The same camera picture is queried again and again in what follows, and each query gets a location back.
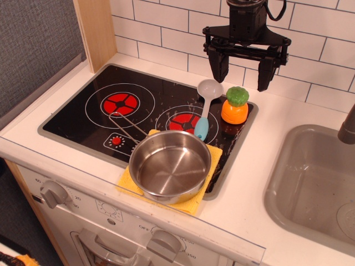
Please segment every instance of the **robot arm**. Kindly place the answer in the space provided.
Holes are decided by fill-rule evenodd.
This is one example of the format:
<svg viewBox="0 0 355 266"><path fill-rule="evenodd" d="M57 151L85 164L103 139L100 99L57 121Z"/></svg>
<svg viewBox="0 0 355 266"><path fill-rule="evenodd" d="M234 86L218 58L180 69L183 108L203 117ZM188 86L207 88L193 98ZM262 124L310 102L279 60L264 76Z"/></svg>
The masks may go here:
<svg viewBox="0 0 355 266"><path fill-rule="evenodd" d="M206 27L204 51L215 80L219 83L228 74L229 57L260 61L258 91L267 89L275 71L288 60L287 47L291 40L276 34L266 26L267 15L272 20L281 19L286 10L286 0L277 18L267 7L268 0L227 0L230 6L230 25ZM266 45L267 49L253 48L250 45Z"/></svg>

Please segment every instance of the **oven knob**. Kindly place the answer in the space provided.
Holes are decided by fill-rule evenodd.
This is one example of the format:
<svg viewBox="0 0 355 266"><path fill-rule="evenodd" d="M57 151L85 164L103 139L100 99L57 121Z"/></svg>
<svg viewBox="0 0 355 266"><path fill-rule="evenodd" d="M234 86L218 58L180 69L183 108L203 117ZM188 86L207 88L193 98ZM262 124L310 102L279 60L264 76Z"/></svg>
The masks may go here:
<svg viewBox="0 0 355 266"><path fill-rule="evenodd" d="M68 197L67 191L61 185L50 180L40 187L40 194L51 209L63 204Z"/></svg>
<svg viewBox="0 0 355 266"><path fill-rule="evenodd" d="M174 261L181 247L182 245L176 237L162 230L155 231L146 246L147 250L152 251L171 263Z"/></svg>
<svg viewBox="0 0 355 266"><path fill-rule="evenodd" d="M115 146L118 146L122 143L122 139L120 137L114 137L112 139L112 144L115 145Z"/></svg>

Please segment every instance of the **oven handle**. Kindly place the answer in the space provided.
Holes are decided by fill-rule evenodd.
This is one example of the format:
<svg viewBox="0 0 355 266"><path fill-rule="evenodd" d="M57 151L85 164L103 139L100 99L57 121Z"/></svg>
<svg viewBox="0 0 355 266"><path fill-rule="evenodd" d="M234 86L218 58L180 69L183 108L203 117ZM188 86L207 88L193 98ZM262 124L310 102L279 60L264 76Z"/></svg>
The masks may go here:
<svg viewBox="0 0 355 266"><path fill-rule="evenodd" d="M81 243L100 259L116 266L152 266L150 259L135 253L133 257L126 258L100 246L97 242L97 235L89 230L83 229L78 235Z"/></svg>

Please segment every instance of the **red burner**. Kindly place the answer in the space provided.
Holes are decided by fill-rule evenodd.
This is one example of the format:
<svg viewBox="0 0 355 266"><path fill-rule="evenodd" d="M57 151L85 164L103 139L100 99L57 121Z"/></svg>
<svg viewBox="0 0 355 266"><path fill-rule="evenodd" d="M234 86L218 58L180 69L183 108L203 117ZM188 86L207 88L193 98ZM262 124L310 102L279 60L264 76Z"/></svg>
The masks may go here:
<svg viewBox="0 0 355 266"><path fill-rule="evenodd" d="M116 93L110 95L103 102L104 110L107 114L119 112L122 115L129 115L138 107L138 100L128 93Z"/></svg>
<svg viewBox="0 0 355 266"><path fill-rule="evenodd" d="M196 114L181 114L173 117L169 124L170 130L182 130L191 134L194 133L195 126L199 120Z"/></svg>

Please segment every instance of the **wooden panel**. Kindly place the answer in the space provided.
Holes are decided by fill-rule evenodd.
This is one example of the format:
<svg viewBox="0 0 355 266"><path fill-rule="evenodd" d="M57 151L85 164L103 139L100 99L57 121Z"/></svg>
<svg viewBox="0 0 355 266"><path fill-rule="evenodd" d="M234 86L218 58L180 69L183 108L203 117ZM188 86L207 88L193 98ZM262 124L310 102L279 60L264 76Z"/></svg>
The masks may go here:
<svg viewBox="0 0 355 266"><path fill-rule="evenodd" d="M117 53L109 0L73 0L92 73Z"/></svg>
<svg viewBox="0 0 355 266"><path fill-rule="evenodd" d="M51 241L55 251L57 251L60 259L62 260L63 264L65 266L69 266L67 259L65 258L62 250L60 249L57 241L55 240L54 235L52 234L52 231L49 229L49 226L47 225L42 213L40 212L40 209L38 208L38 206L36 205L35 201L32 198L31 192L29 191L20 170L18 169L17 165L11 161L7 161L5 160L6 164L8 165L12 175L15 177L17 183L19 184L23 194L25 195L28 203L30 204L30 206L32 207L32 210L34 212L34 214L37 216L40 224L42 225L45 233L47 234L49 240Z"/></svg>

